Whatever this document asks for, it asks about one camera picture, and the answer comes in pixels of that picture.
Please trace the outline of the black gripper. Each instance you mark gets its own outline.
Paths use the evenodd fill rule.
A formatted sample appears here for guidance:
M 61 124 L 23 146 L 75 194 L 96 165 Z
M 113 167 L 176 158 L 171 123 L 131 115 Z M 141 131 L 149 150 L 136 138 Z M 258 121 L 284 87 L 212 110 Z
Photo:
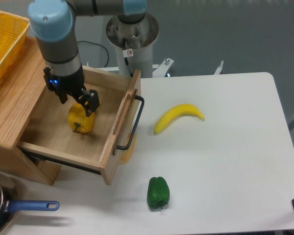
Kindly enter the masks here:
M 62 104 L 68 100 L 68 96 L 81 104 L 85 110 L 85 115 L 89 117 L 100 106 L 98 92 L 96 90 L 86 90 L 84 86 L 84 72 L 82 66 L 71 75 L 56 76 L 51 74 L 51 69 L 45 67 L 44 79 L 49 91 L 55 92 Z

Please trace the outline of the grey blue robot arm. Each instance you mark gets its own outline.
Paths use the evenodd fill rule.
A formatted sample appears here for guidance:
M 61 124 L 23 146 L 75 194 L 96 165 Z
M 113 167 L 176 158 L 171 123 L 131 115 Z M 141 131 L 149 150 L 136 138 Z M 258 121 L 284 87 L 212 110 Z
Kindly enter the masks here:
M 35 0 L 28 7 L 30 27 L 45 61 L 44 79 L 61 103 L 71 96 L 86 116 L 100 106 L 98 93 L 87 90 L 75 36 L 77 16 L 143 14 L 145 0 Z

